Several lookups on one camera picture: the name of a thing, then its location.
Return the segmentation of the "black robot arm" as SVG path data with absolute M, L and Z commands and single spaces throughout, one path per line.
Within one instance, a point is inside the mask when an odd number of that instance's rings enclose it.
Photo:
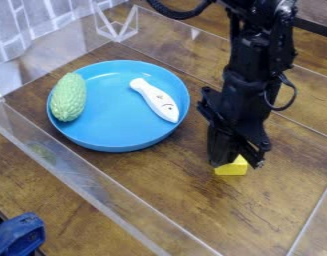
M 230 61 L 219 91 L 205 87 L 198 111 L 209 121 L 207 154 L 221 167 L 243 157 L 251 167 L 265 162 L 271 143 L 265 120 L 278 106 L 285 71 L 297 56 L 293 25 L 297 0 L 222 0 L 230 18 Z

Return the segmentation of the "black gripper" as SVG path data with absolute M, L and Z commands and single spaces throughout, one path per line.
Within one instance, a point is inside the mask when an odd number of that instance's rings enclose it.
M 277 78 L 247 82 L 234 71 L 223 73 L 221 91 L 202 88 L 198 109 L 210 122 L 207 130 L 207 154 L 213 167 L 234 162 L 241 155 L 257 169 L 265 165 L 265 154 L 271 143 L 265 131 L 265 120 L 281 88 Z

